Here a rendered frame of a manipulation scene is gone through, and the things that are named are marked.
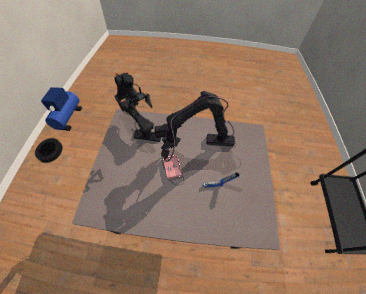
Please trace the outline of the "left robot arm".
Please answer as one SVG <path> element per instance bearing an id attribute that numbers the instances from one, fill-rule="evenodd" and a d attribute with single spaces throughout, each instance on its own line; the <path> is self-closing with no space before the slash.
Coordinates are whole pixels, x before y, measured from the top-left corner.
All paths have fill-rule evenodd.
<path id="1" fill-rule="evenodd" d="M 222 106 L 220 100 L 218 98 L 211 98 L 211 97 L 208 97 L 208 98 L 203 100 L 203 98 L 205 98 L 207 96 L 210 96 L 210 95 L 211 96 L 216 96 L 216 97 L 218 97 L 218 96 L 213 94 L 213 93 L 207 92 L 207 91 L 202 91 L 200 93 L 201 93 L 201 96 L 198 97 L 198 99 L 196 99 L 194 101 L 194 102 L 197 101 L 196 103 L 193 102 L 193 103 L 191 103 L 192 105 L 190 104 L 191 106 L 188 105 L 188 106 L 185 107 L 186 109 L 183 108 L 182 109 L 183 111 L 180 110 L 180 111 L 177 111 L 177 112 L 172 113 L 171 115 L 169 115 L 166 118 L 167 124 L 163 124 L 163 125 L 160 125 L 160 126 L 155 126 L 155 136 L 156 136 L 156 138 L 166 137 L 166 135 L 173 138 L 173 134 L 172 134 L 172 131 L 171 131 L 171 126 L 170 126 L 170 121 L 176 114 L 177 115 L 173 118 L 172 123 L 171 123 L 173 133 L 174 133 L 174 137 L 177 134 L 177 129 L 180 128 L 186 120 L 188 120 L 189 118 L 191 118 L 195 114 L 209 108 L 210 111 L 213 114 L 213 117 L 214 117 L 214 120 L 215 120 L 215 127 L 216 127 L 216 130 L 217 130 L 218 134 L 207 134 L 207 142 L 209 142 L 209 143 L 220 143 L 220 144 L 232 144 L 232 145 L 235 144 L 235 137 L 230 136 L 230 135 L 228 135 L 229 136 L 228 137 L 227 134 L 226 134 L 226 133 L 228 133 L 228 130 L 227 130 L 227 127 L 225 125 L 224 118 L 223 118 L 224 107 Z M 209 99 L 209 100 L 207 100 L 207 99 Z M 225 138 L 226 138 L 226 140 L 225 140 Z"/>

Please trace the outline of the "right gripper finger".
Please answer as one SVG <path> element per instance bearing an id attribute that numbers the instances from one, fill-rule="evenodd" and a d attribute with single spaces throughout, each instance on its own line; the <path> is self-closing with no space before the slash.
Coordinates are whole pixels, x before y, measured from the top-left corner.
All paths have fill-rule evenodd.
<path id="1" fill-rule="evenodd" d="M 151 108 L 153 108 L 153 106 L 152 106 L 152 104 L 151 104 L 151 100 L 150 100 L 150 95 L 148 94 L 148 95 L 146 95 L 146 98 L 145 98 L 145 102 L 151 107 Z M 149 102 L 150 102 L 150 104 L 149 104 Z"/>
<path id="2" fill-rule="evenodd" d="M 135 109 L 135 110 L 137 111 L 137 109 L 135 108 L 135 106 L 133 105 L 133 103 L 131 103 L 131 104 L 129 105 L 129 111 L 136 113 L 136 111 L 134 111 L 133 109 Z M 138 111 L 137 111 L 137 113 L 136 113 L 136 114 L 137 114 L 137 115 L 140 115 L 140 114 L 138 113 Z"/>

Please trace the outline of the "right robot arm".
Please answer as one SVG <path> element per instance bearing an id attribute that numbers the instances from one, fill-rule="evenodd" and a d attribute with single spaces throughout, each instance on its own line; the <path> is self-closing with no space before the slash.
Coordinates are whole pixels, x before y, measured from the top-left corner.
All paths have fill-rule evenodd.
<path id="1" fill-rule="evenodd" d="M 120 76 L 122 77 L 122 79 L 124 78 L 124 85 L 123 85 L 123 80 L 121 80 Z M 148 119 L 144 118 L 141 114 L 137 115 L 137 114 L 135 114 L 135 113 L 128 110 L 128 105 L 129 105 L 129 99 L 130 98 L 128 97 L 127 92 L 129 90 L 134 89 L 133 84 L 132 84 L 133 80 L 134 80 L 133 76 L 129 75 L 128 73 L 125 73 L 125 74 L 122 73 L 122 74 L 120 74 L 120 76 L 118 75 L 118 76 L 115 77 L 115 83 L 120 88 L 120 90 L 119 90 L 119 88 L 117 87 L 117 96 L 115 95 L 115 98 L 116 98 L 120 108 L 121 109 L 123 108 L 124 111 L 126 110 L 125 112 L 130 114 L 134 118 L 134 120 L 138 123 L 138 125 L 140 127 L 139 130 L 141 132 L 139 130 L 135 130 L 133 138 L 152 140 L 152 141 L 160 141 L 161 138 L 156 138 L 155 137 L 155 132 L 151 132 L 151 130 L 154 129 L 153 122 L 150 122 Z M 121 82 L 120 82 L 120 80 L 121 80 Z M 128 81 L 128 82 L 126 82 L 125 80 Z M 131 83 L 129 83 L 129 82 L 131 82 Z M 125 101 L 121 102 L 121 100 L 123 100 L 123 99 L 125 99 Z M 142 134 L 144 134 L 144 136 L 142 136 Z"/>

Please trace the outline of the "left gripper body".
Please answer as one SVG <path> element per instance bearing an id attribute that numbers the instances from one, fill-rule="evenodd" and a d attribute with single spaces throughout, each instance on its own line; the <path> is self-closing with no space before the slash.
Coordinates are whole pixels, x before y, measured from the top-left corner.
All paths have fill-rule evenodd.
<path id="1" fill-rule="evenodd" d="M 168 135 L 166 135 L 166 137 L 162 138 L 162 141 L 163 141 L 164 144 L 161 147 L 161 149 L 162 149 L 161 154 L 166 156 L 166 157 L 168 157 L 168 154 L 170 152 L 169 148 L 174 146 L 174 139 L 169 137 L 169 136 L 167 138 L 167 136 Z M 176 138 L 175 139 L 175 147 L 177 147 L 178 143 L 180 142 L 180 138 L 178 138 L 176 136 L 175 136 L 175 138 Z"/>

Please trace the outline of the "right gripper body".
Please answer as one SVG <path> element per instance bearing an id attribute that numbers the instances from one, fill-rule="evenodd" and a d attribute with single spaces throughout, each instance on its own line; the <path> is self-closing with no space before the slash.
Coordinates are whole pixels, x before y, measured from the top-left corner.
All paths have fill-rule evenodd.
<path id="1" fill-rule="evenodd" d="M 137 91 L 135 90 L 135 89 L 132 89 L 132 90 L 129 90 L 128 92 L 127 92 L 127 95 L 129 96 L 129 98 L 131 99 L 131 100 L 129 100 L 129 105 L 131 104 L 131 103 L 133 103 L 133 105 L 134 106 L 136 106 L 136 105 L 138 105 L 138 102 L 139 102 L 139 100 L 136 100 L 136 96 L 138 96 L 138 95 L 140 95 L 141 93 L 139 93 L 139 94 L 137 94 L 137 95 L 135 95 L 135 93 L 137 94 Z M 134 96 L 133 96 L 133 94 L 134 94 Z M 143 95 L 144 95 L 144 98 L 146 98 L 146 95 L 148 95 L 148 94 L 144 94 L 143 93 Z M 144 99 L 144 98 L 142 98 L 142 99 Z M 135 99 L 135 100 L 134 100 Z M 142 100 L 142 99 L 140 99 L 140 100 Z"/>

